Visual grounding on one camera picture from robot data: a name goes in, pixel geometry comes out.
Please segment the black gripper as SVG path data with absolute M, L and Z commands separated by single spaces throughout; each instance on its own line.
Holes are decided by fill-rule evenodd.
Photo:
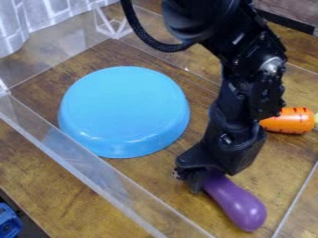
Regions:
M 209 107 L 203 138 L 176 157 L 172 170 L 190 193 L 203 191 L 213 168 L 233 176 L 253 162 L 265 140 L 259 121 L 277 116 L 285 105 L 284 71 L 279 57 L 268 58 L 253 75 L 241 76 L 221 69 L 220 92 Z

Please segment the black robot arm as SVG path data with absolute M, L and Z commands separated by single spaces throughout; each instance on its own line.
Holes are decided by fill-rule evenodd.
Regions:
M 170 34 L 220 60 L 203 138 L 174 160 L 176 178 L 199 192 L 209 171 L 233 176 L 256 158 L 265 141 L 259 121 L 284 106 L 285 48 L 252 0 L 162 0 L 162 16 Z

